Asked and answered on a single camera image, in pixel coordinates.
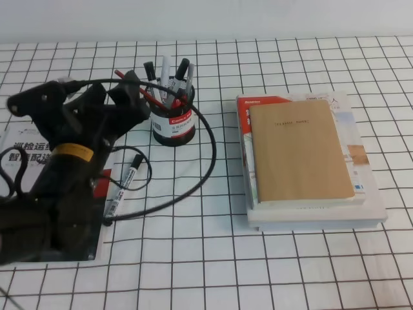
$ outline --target red label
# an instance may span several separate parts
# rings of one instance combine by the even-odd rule
[[[112,172],[112,169],[105,169],[102,171],[102,174],[109,177],[110,173]],[[109,189],[109,179],[106,178],[101,178],[99,181],[97,181],[97,186],[95,188],[95,191],[93,192],[93,197],[94,198],[99,198],[99,197],[105,197],[108,194],[108,189]]]
[[[238,116],[239,123],[241,124],[241,130],[243,134],[251,132],[251,119],[250,119],[250,107],[252,105],[270,105],[273,103],[285,103],[291,100],[278,97],[241,97],[238,98]]]
[[[181,116],[178,116],[176,118],[170,118],[169,119],[169,125],[176,125],[179,123],[183,123],[186,121],[190,116],[192,115],[192,110],[189,110],[186,114],[183,114]]]

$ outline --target white marker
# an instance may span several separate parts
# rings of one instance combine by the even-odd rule
[[[132,180],[134,179],[134,176],[137,172],[137,169],[139,168],[141,162],[143,160],[143,156],[138,154],[135,155],[135,158],[129,168],[129,172],[128,172],[128,176],[126,177],[125,182],[123,182],[122,186],[129,188],[130,183],[132,182]],[[120,189],[119,192],[117,193],[117,195],[115,196],[114,200],[112,201],[110,207],[106,210],[104,217],[109,217],[109,216],[113,216],[115,215],[115,211],[117,209],[117,207],[122,204],[123,202],[123,198],[125,196],[125,191],[126,189]]]
[[[191,96],[192,96],[192,79],[194,78],[194,69],[195,69],[195,65],[193,63],[190,63],[188,67],[188,76],[186,77],[186,87],[185,87],[188,102],[191,100]]]
[[[163,56],[162,60],[162,73],[161,73],[161,86],[168,87],[169,83],[169,70],[170,70],[170,58],[169,56]],[[161,98],[166,100],[168,96],[167,92],[161,90]]]

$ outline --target yellow band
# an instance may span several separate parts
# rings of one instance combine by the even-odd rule
[[[52,155],[73,155],[85,161],[90,161],[93,156],[93,151],[83,145],[75,143],[64,143],[58,145],[52,152]]]

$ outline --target notebook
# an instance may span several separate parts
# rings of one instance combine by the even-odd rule
[[[354,197],[325,100],[250,107],[260,202]]]

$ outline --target book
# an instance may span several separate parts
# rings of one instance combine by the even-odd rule
[[[358,141],[354,140],[354,136],[357,137],[357,129],[356,133],[351,132],[348,134],[346,131],[348,128],[347,126],[342,126],[341,123],[346,122],[346,115],[348,113],[351,114],[351,110],[344,109],[343,104],[339,105],[336,98],[341,98],[343,101],[343,96],[340,97],[339,94],[335,93],[335,97],[332,98],[332,95],[329,94],[320,94],[319,96],[315,96],[314,94],[309,95],[299,95],[299,94],[288,94],[284,96],[260,96],[260,97],[248,97],[248,96],[239,96],[237,98],[237,114],[238,114],[238,122],[239,122],[239,134],[240,134],[240,141],[241,141],[241,152],[243,154],[243,165],[244,168],[247,170],[245,173],[245,177],[248,178],[248,182],[246,183],[246,191],[251,192],[251,204],[252,208],[274,208],[274,207],[288,207],[288,208],[325,208],[325,207],[337,207],[339,205],[348,205],[354,204],[359,205],[363,203],[365,199],[365,191],[363,184],[360,182],[358,172],[354,168],[354,163],[352,156],[350,155],[349,146],[352,145],[359,145],[361,144],[361,140]],[[250,119],[250,107],[252,105],[270,105],[273,103],[286,103],[291,101],[301,101],[306,99],[325,99],[328,101],[330,105],[330,110],[332,112],[334,123],[336,124],[337,133],[339,134],[339,140],[341,145],[341,150],[343,152],[343,156],[346,162],[348,174],[350,176],[350,180],[353,184],[354,190],[354,197],[342,199],[341,201],[335,200],[333,201],[334,204],[331,204],[329,200],[325,200],[323,203],[318,200],[307,200],[304,201],[305,203],[289,203],[284,201],[277,201],[276,203],[262,203],[258,201],[257,195],[257,182],[256,182],[256,168],[254,162],[254,151],[253,151],[253,139],[252,139],[252,127],[251,127],[251,119]]]
[[[257,187],[252,150],[251,105],[325,99],[334,115],[337,133],[355,196],[335,207],[312,205],[298,208],[257,208]],[[237,98],[237,113],[248,224],[260,231],[291,229],[351,229],[375,227],[387,219],[385,206],[368,162],[347,97],[341,92],[320,94],[255,95]]]
[[[44,167],[42,161],[47,160],[51,154],[47,140],[40,135],[40,132],[33,123],[10,123],[7,129],[0,135],[1,151],[12,146],[19,146],[26,150],[29,162],[22,179],[22,190],[24,192],[30,191]],[[114,155],[111,154],[106,161],[102,174],[110,176],[114,162]],[[14,180],[20,164],[20,153],[17,150],[11,150],[3,158],[2,168]],[[108,189],[109,181],[107,179],[99,179],[94,190],[94,212],[103,214]],[[8,186],[6,182],[0,178],[0,196],[6,196],[7,194]],[[86,244],[87,246],[73,251],[70,257],[65,258],[65,261],[83,261],[99,258],[103,244],[101,224],[91,227]]]
[[[354,197],[325,100],[250,107],[259,202]]]

